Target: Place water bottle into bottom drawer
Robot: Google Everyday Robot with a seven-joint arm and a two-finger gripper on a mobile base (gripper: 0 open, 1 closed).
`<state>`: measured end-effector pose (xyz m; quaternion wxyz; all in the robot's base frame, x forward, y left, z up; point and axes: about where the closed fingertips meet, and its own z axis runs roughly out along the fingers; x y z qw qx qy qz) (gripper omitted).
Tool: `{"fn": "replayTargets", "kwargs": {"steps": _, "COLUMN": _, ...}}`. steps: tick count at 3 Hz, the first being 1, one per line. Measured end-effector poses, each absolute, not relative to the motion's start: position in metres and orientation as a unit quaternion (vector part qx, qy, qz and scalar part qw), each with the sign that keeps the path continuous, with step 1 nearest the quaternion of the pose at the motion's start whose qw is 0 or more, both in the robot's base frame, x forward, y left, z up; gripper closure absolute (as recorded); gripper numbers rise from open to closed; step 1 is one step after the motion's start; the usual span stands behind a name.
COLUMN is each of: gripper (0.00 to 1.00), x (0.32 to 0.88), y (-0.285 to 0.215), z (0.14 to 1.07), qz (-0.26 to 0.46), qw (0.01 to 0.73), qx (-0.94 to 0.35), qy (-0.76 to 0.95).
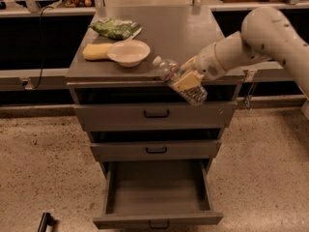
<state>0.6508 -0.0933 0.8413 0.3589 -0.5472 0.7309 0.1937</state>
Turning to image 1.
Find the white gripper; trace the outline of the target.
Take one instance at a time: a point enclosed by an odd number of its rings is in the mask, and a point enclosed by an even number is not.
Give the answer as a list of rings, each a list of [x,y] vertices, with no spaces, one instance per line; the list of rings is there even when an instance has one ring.
[[[203,48],[196,57],[193,56],[181,69],[170,76],[170,87],[176,92],[182,92],[199,86],[203,77],[206,80],[216,80],[224,76],[227,71],[219,63],[215,52],[216,43]]]

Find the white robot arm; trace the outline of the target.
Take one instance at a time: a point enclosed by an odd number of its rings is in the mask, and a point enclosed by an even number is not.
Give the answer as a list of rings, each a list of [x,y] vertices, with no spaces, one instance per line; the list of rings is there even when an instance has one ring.
[[[239,31],[201,49],[182,65],[184,74],[172,88],[185,95],[204,79],[214,81],[234,68],[268,59],[282,66],[302,93],[309,96],[309,45],[291,22],[272,7],[251,11]]]

